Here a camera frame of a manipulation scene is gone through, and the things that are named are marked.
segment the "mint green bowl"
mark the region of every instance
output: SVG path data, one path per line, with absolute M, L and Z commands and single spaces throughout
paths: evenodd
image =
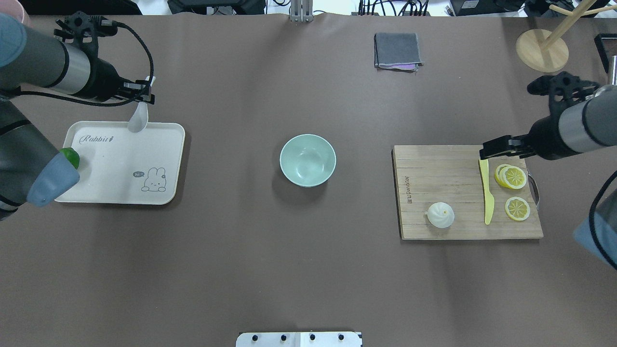
M 322 184 L 332 176 L 336 153 L 324 138 L 303 134 L 283 146 L 280 163 L 285 177 L 296 185 L 309 188 Z

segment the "pink object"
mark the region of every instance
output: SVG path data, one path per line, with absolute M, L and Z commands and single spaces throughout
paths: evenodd
M 6 13 L 21 24 L 30 26 L 30 16 L 18 0 L 0 0 L 0 13 Z

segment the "white label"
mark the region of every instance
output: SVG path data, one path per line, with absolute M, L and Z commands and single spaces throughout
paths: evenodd
M 479 2 L 480 0 L 465 1 L 463 2 L 463 5 L 461 6 L 461 10 L 462 9 L 474 9 L 478 5 Z

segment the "gray cloth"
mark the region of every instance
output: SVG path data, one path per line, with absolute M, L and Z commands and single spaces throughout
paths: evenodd
M 416 71 L 423 63 L 415 33 L 375 34 L 375 67 Z

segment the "wooden stand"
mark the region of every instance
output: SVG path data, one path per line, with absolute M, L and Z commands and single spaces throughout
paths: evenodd
M 540 72 L 561 70 L 568 62 L 569 55 L 568 47 L 561 39 L 561 36 L 583 15 L 591 14 L 586 11 L 594 2 L 595 0 L 583 0 L 574 11 L 567 11 L 570 14 L 553 32 L 543 29 L 533 29 L 524 32 L 516 40 L 518 57 L 527 66 Z

